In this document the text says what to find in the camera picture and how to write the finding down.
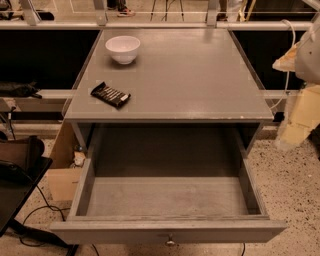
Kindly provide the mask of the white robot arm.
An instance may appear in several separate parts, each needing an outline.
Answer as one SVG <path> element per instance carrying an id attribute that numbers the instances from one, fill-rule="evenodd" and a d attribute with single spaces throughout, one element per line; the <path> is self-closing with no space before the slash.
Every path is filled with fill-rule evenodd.
<path id="1" fill-rule="evenodd" d="M 294 72 L 306 83 L 277 135 L 277 147 L 289 150 L 298 147 L 320 124 L 320 25 L 313 24 L 272 68 Z"/>

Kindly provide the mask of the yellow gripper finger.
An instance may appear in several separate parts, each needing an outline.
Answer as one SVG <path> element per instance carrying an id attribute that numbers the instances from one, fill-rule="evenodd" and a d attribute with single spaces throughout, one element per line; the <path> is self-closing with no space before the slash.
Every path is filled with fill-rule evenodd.
<path id="1" fill-rule="evenodd" d="M 285 115 L 275 140 L 280 150 L 300 146 L 320 124 L 320 85 L 308 84 L 296 97 L 291 112 Z"/>
<path id="2" fill-rule="evenodd" d="M 272 64 L 272 68 L 282 72 L 294 72 L 297 48 L 298 43 L 294 44 L 282 57 L 277 59 Z"/>

